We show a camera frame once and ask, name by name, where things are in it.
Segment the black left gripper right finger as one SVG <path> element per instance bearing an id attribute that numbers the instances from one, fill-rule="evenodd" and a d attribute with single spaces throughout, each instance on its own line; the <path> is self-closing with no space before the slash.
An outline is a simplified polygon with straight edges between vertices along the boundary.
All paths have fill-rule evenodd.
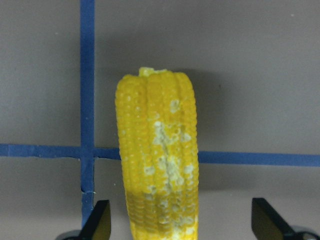
<path id="1" fill-rule="evenodd" d="M 265 198 L 251 201 L 251 229 L 257 240 L 307 240 L 306 231 L 295 231 Z"/>

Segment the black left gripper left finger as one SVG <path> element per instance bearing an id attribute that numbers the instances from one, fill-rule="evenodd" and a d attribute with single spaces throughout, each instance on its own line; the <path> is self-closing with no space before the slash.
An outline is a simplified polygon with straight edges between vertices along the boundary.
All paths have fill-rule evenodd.
<path id="1" fill-rule="evenodd" d="M 78 235 L 79 240 L 109 240 L 111 236 L 111 208 L 109 200 L 99 200 L 84 227 Z"/>

